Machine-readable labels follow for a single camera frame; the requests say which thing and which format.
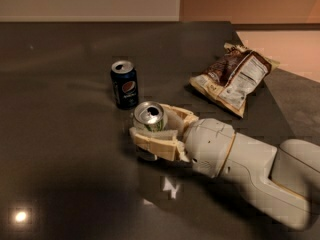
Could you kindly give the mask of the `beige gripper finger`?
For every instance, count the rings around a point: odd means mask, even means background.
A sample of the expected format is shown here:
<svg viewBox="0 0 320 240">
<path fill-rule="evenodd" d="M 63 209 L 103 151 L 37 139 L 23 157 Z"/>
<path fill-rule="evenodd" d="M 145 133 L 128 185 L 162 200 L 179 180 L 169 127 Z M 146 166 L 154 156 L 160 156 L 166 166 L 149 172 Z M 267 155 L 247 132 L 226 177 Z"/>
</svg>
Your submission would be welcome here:
<svg viewBox="0 0 320 240">
<path fill-rule="evenodd" d="M 185 144 L 178 140 L 177 130 L 151 132 L 146 129 L 131 127 L 130 136 L 136 146 L 168 161 L 189 162 Z"/>
<path fill-rule="evenodd" d="M 167 116 L 166 128 L 177 130 L 179 134 L 183 134 L 193 122 L 199 120 L 192 111 L 181 107 L 162 104 L 162 108 Z"/>
</svg>

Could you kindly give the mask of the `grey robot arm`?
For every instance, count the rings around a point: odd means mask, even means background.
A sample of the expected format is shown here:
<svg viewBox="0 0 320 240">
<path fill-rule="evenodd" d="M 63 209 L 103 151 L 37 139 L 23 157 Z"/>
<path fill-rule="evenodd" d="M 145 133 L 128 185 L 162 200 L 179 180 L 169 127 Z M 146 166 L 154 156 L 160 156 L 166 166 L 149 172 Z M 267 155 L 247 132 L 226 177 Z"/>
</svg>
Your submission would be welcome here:
<svg viewBox="0 0 320 240">
<path fill-rule="evenodd" d="M 299 139 L 275 147 L 214 118 L 157 102 L 139 104 L 129 129 L 147 160 L 183 161 L 236 186 L 252 206 L 295 230 L 319 217 L 320 148 Z"/>
</svg>

